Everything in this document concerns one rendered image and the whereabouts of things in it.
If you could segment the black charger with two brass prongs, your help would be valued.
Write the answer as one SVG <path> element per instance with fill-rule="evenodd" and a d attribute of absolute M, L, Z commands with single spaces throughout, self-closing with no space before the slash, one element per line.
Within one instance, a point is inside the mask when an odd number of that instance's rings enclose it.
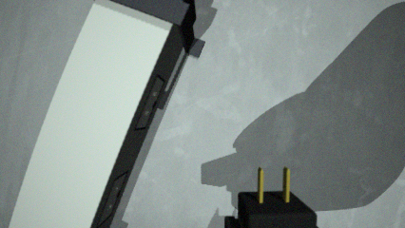
<path fill-rule="evenodd" d="M 317 214 L 290 192 L 290 170 L 283 169 L 283 190 L 263 192 L 258 170 L 258 192 L 239 192 L 241 228 L 317 228 Z"/>

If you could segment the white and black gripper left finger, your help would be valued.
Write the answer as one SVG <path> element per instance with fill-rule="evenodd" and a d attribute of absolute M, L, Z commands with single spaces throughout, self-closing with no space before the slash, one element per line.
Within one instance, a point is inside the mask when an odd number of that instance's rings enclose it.
<path fill-rule="evenodd" d="M 239 219 L 234 216 L 225 216 L 224 228 L 241 228 Z"/>

